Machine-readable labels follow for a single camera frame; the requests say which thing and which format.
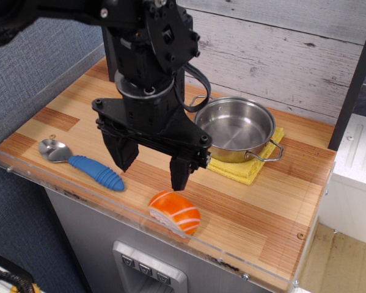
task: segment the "floor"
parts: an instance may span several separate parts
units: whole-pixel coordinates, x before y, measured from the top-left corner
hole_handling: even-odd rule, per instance
[[[366,292],[366,243],[319,224],[300,287],[311,293]]]

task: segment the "table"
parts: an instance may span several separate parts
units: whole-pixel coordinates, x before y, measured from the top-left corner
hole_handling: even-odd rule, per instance
[[[186,103],[203,93],[186,85]],[[146,233],[164,237],[225,270],[248,273],[261,286],[287,291],[334,163],[335,151],[327,149],[334,127],[270,109],[277,126],[285,130],[280,143],[283,158],[267,162],[250,186],[207,169],[195,171],[186,189],[178,193],[198,207],[202,222],[193,237],[182,238],[147,211],[152,196],[171,190],[170,157],[139,146],[137,159],[124,173],[104,146],[91,102],[118,96],[102,59],[0,144],[0,164],[93,208],[124,217]],[[38,143],[48,138],[66,143],[73,154],[113,168],[122,177],[125,191],[110,191],[69,164],[44,160]]]

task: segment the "black cable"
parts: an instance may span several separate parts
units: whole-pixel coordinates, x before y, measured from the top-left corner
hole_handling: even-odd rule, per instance
[[[197,69],[196,67],[192,66],[191,64],[187,63],[186,65],[183,66],[183,69],[189,73],[190,75],[192,75],[194,78],[196,78],[201,84],[203,84],[203,86],[205,87],[206,91],[207,91],[207,96],[206,98],[198,105],[196,106],[187,106],[183,99],[180,96],[180,91],[177,85],[177,82],[175,80],[174,83],[174,90],[175,90],[175,94],[176,94],[176,98],[178,100],[178,102],[184,107],[185,110],[187,110],[189,113],[194,113],[194,112],[198,112],[201,109],[203,109],[206,105],[208,100],[210,99],[210,95],[211,95],[211,84],[208,81],[208,79],[206,78],[206,76],[200,72],[199,69]]]
[[[35,293],[34,287],[28,280],[22,279],[9,272],[3,272],[0,270],[0,280],[6,281],[18,289],[19,293]]]
[[[23,31],[25,28],[30,26],[33,22],[34,22],[34,20],[27,22],[26,24],[24,24],[20,27],[16,27],[16,28],[12,28],[12,29],[0,27],[0,47],[5,46],[6,44],[10,43],[18,35],[19,32]]]

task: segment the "pot handle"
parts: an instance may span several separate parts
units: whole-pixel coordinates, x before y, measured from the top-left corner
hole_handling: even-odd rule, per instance
[[[256,159],[262,161],[262,162],[274,162],[274,161],[278,161],[282,155],[283,155],[283,147],[281,145],[278,145],[275,141],[273,141],[272,139],[269,140],[270,142],[272,142],[273,144],[275,144],[275,146],[277,146],[278,148],[280,148],[280,151],[279,151],[279,156],[278,157],[275,157],[273,159],[263,159],[262,157],[259,157],[257,154],[254,154],[250,151],[246,151],[246,155],[245,157],[248,157],[248,156],[253,156],[255,157]]]
[[[206,98],[207,95],[202,95],[202,96],[195,96],[193,99],[192,99],[192,102],[190,102],[189,106],[192,107],[196,101],[197,98]]]

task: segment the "salmon sushi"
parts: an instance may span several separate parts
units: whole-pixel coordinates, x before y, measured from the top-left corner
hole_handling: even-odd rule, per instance
[[[198,209],[186,198],[171,191],[161,191],[148,204],[150,215],[168,227],[192,235],[200,223]]]

